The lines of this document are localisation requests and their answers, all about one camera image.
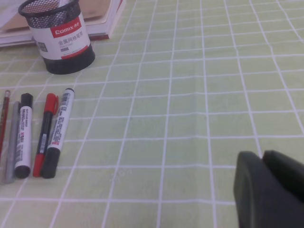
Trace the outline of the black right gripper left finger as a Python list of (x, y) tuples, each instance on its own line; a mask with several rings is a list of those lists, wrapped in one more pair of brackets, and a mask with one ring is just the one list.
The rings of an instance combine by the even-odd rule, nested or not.
[(253, 152), (238, 154), (233, 191), (241, 228), (304, 226), (304, 203), (288, 192)]

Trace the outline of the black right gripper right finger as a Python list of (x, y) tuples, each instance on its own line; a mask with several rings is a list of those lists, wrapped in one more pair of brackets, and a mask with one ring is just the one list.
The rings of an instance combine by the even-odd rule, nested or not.
[(265, 151), (262, 160), (278, 182), (304, 202), (304, 165), (274, 150)]

